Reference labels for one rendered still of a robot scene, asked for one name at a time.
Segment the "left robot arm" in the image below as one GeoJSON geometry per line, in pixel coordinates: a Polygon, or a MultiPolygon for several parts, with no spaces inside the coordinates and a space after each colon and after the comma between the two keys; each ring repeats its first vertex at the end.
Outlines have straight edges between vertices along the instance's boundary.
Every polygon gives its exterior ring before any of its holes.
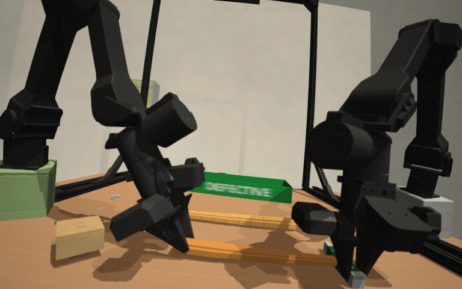
{"type": "MultiPolygon", "coordinates": [[[[417,109],[416,137],[404,155],[410,175],[399,189],[425,199],[440,197],[434,194],[438,177],[450,177],[453,163],[441,134],[445,73],[461,47],[456,23],[428,19],[401,28],[378,72],[361,81],[338,110],[345,112],[328,111],[307,136],[309,160],[321,169],[389,175],[392,139],[386,132],[403,128],[417,109]],[[411,91],[415,76],[417,101],[411,91]]],[[[361,223],[386,252],[418,254],[426,241],[439,242],[442,215],[431,207],[410,209],[395,197],[392,189],[377,196],[361,186],[347,220],[361,223]]]]}

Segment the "green bin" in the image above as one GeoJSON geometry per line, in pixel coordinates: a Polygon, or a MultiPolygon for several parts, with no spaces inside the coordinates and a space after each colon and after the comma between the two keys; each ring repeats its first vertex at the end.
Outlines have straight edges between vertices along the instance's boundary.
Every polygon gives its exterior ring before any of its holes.
{"type": "Polygon", "coordinates": [[[293,187],[285,179],[204,173],[205,182],[200,187],[188,191],[287,204],[292,202],[293,187]]]}

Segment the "brown cardboard box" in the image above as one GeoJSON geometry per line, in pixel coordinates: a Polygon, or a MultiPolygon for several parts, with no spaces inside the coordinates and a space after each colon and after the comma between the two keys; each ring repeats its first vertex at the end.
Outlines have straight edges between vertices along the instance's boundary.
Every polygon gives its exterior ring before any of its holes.
{"type": "Polygon", "coordinates": [[[105,227],[98,216],[57,221],[55,259],[75,259],[104,249],[105,227]]]}

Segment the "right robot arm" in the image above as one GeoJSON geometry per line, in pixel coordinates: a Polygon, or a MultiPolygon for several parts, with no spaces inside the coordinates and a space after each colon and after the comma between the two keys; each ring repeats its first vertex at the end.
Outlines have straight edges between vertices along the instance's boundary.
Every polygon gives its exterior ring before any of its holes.
{"type": "MultiPolygon", "coordinates": [[[[144,106],[132,82],[120,31],[120,12],[109,0],[41,0],[45,21],[29,69],[25,88],[10,98],[0,116],[3,164],[0,169],[37,170],[47,164],[49,146],[60,126],[63,110],[55,96],[76,33],[88,26],[96,70],[91,94],[95,121],[126,127],[110,133],[105,149],[118,149],[128,168],[197,130],[192,112],[174,93],[144,106]],[[118,121],[119,120],[119,121],[118,121]],[[157,146],[158,145],[158,146],[157,146]]],[[[200,187],[205,167],[196,157],[167,168],[156,164],[161,196],[171,188],[200,187]]]]}

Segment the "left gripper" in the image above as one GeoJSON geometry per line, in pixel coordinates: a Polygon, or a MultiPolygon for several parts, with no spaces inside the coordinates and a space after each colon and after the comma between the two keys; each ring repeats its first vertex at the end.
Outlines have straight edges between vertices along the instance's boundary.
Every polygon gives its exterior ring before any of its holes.
{"type": "Polygon", "coordinates": [[[389,175],[347,170],[337,176],[337,182],[342,183],[340,202],[334,203],[339,212],[332,212],[318,203],[297,201],[292,207],[291,219],[307,234],[330,237],[341,274],[349,280],[355,247],[356,267],[366,276],[384,252],[361,223],[347,220],[349,205],[361,186],[371,187],[371,195],[382,196],[385,188],[396,191],[396,184],[389,182],[389,175]]]}

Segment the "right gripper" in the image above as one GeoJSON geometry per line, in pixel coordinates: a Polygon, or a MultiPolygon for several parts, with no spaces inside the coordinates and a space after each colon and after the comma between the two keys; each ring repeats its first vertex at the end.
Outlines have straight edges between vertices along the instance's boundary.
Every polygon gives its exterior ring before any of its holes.
{"type": "Polygon", "coordinates": [[[185,196],[184,192],[194,188],[172,189],[168,185],[172,192],[161,196],[155,169],[157,163],[167,168],[166,160],[169,159],[163,158],[161,153],[157,153],[145,157],[127,168],[129,174],[125,176],[125,180],[126,182],[134,182],[141,199],[137,200],[136,206],[112,217],[109,228],[117,242],[139,231],[146,231],[182,253],[189,251],[186,238],[194,239],[188,211],[192,193],[185,196]]]}

